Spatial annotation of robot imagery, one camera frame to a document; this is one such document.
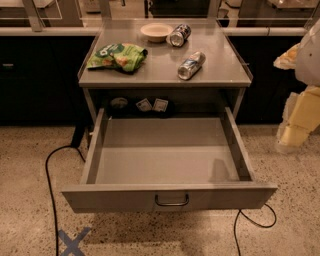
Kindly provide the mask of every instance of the cabinet top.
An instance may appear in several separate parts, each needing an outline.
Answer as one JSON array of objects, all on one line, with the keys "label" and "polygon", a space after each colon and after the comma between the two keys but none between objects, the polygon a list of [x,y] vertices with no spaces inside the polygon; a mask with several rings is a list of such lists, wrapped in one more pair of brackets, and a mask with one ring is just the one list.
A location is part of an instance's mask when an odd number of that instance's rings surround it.
[{"label": "cabinet top", "polygon": [[[148,23],[165,23],[173,28],[187,24],[191,35],[182,47],[152,43],[140,32]],[[148,51],[146,60],[133,74],[116,70],[88,70],[86,63],[98,49],[115,43],[133,43]],[[178,77],[178,67],[192,53],[206,55],[202,68],[188,81]],[[252,75],[214,19],[109,20],[91,47],[79,72],[79,84],[88,88],[148,87],[248,87]]]}]

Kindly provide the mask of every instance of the drawer front panel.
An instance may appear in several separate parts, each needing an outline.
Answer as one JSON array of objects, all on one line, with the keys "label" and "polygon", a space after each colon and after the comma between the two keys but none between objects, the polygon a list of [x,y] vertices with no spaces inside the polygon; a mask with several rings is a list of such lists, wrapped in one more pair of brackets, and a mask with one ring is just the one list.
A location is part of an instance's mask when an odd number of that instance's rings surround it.
[{"label": "drawer front panel", "polygon": [[91,185],[63,192],[74,212],[152,212],[210,209],[258,209],[276,190],[251,184],[211,190],[107,191]]}]

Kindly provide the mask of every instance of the open drawer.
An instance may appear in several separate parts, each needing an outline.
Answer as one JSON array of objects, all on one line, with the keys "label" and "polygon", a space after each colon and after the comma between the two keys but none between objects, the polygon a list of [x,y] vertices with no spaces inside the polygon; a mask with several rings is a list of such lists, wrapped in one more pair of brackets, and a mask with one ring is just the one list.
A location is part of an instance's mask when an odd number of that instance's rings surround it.
[{"label": "open drawer", "polygon": [[100,109],[74,212],[261,208],[277,186],[254,180],[229,108],[222,117],[112,119]]}]

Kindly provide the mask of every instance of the speckled floor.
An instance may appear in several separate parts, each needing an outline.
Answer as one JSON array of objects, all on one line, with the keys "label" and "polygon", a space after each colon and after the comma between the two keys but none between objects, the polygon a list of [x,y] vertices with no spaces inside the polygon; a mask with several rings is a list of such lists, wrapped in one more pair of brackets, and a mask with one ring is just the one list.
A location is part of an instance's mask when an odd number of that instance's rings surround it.
[{"label": "speckled floor", "polygon": [[[268,202],[278,217],[274,227],[261,229],[240,216],[242,255],[320,255],[320,133],[297,153],[281,155],[273,147],[277,126],[239,129],[256,179],[279,186]],[[0,127],[1,255],[55,255],[45,160],[52,150],[70,143],[73,130]],[[85,139],[80,149],[86,155]],[[74,149],[57,152],[49,162],[59,230],[65,234],[59,239],[61,255],[238,255],[233,236],[237,210],[73,213],[60,190],[78,183],[82,168]],[[244,212],[264,225],[273,221],[266,207]]]}]

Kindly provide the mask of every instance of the lower cabinet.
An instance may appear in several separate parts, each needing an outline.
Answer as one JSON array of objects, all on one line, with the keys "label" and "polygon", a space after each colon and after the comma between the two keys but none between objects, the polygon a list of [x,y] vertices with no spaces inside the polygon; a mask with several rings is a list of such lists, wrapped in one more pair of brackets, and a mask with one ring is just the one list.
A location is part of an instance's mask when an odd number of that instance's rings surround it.
[{"label": "lower cabinet", "polygon": [[300,36],[231,36],[230,41],[247,63],[253,80],[246,90],[237,123],[281,123],[291,92],[300,93],[306,85],[295,78],[294,70],[281,70],[273,62],[299,43]]},{"label": "lower cabinet", "polygon": [[0,125],[89,122],[77,73],[93,37],[0,37]]}]

